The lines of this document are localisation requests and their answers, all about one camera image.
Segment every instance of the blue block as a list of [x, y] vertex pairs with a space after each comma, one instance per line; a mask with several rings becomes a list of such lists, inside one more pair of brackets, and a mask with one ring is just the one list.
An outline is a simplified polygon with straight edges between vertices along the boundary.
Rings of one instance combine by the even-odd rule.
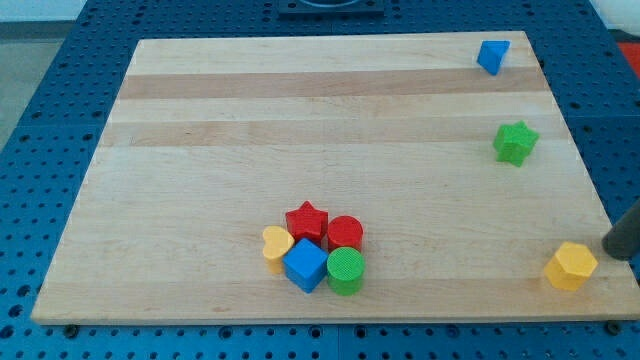
[[327, 253], [306, 238], [282, 260], [284, 272], [302, 291], [310, 293], [327, 275]]
[[502, 59], [509, 50], [510, 41], [485, 40], [480, 47], [478, 64], [482, 65], [491, 75], [497, 75], [502, 65]]

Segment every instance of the toy block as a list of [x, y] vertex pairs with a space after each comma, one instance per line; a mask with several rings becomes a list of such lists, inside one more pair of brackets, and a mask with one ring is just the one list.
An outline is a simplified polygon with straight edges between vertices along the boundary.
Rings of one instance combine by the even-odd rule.
[[322, 238], [327, 233], [329, 213], [317, 210], [309, 201], [305, 201], [299, 209], [286, 213], [287, 229], [296, 242], [306, 238], [322, 246]]
[[285, 275], [302, 291], [310, 293], [327, 275], [327, 253], [302, 239], [283, 259]]
[[262, 255], [267, 263], [267, 269], [272, 274], [282, 274], [284, 272], [282, 258], [293, 246], [293, 236], [281, 226], [267, 226], [262, 231], [262, 238], [264, 239]]
[[498, 151], [497, 161], [506, 161], [520, 167], [524, 159], [531, 154], [540, 134], [529, 129], [524, 121], [513, 125], [501, 125], [493, 140]]
[[362, 250], [362, 235], [364, 230], [358, 219], [352, 216], [338, 216], [331, 220], [327, 229], [328, 250], [348, 246], [358, 251]]
[[351, 247], [341, 247], [329, 254], [327, 282], [338, 295], [349, 296], [362, 288], [364, 257]]
[[482, 46], [480, 46], [480, 53], [478, 53], [478, 64], [482, 65], [489, 74], [493, 76], [498, 75], [500, 66], [502, 66], [502, 60], [507, 50], [509, 50], [510, 45], [511, 42], [507, 40], [483, 41]]
[[598, 266], [589, 248], [564, 242], [544, 267], [551, 285], [557, 289], [575, 291], [587, 281]]

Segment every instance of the wooden table surface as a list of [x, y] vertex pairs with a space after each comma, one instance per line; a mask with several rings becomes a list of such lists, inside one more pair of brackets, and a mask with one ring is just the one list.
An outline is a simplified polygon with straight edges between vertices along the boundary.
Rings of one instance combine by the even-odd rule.
[[[501, 73], [482, 40], [511, 40]], [[541, 134], [495, 161], [503, 123]], [[261, 232], [311, 200], [360, 219], [351, 297], [270, 274]], [[42, 324], [632, 319], [640, 291], [522, 32], [143, 40], [32, 317]], [[600, 262], [542, 274], [563, 241]]]

